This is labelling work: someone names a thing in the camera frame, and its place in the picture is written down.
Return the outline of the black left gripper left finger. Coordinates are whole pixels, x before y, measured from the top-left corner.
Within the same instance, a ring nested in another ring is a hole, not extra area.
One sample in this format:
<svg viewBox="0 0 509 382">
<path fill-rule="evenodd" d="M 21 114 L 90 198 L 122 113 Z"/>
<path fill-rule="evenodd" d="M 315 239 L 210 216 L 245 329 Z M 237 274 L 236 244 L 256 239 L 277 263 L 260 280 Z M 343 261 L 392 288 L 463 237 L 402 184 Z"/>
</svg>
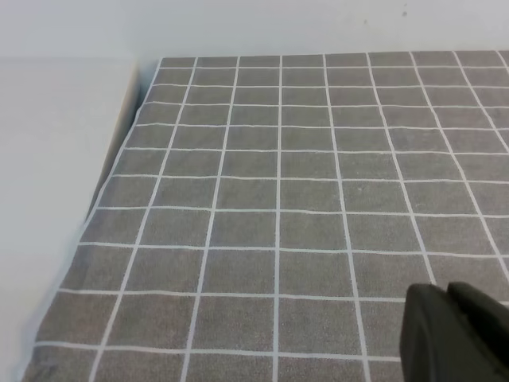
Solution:
<svg viewBox="0 0 509 382">
<path fill-rule="evenodd" d="M 404 381 L 507 381 L 508 358 L 481 343 L 447 288 L 415 283 L 407 289 L 400 336 Z"/>
</svg>

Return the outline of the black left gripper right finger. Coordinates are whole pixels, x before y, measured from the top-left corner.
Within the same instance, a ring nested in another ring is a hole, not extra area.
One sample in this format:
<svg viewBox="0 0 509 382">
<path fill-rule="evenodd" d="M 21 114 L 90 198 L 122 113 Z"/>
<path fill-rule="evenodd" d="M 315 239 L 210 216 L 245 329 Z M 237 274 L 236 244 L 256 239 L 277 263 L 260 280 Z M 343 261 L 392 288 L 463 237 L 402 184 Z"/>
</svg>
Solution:
<svg viewBox="0 0 509 382">
<path fill-rule="evenodd" d="M 508 308 L 468 283 L 450 283 L 447 294 L 481 343 L 498 358 L 508 358 Z"/>
</svg>

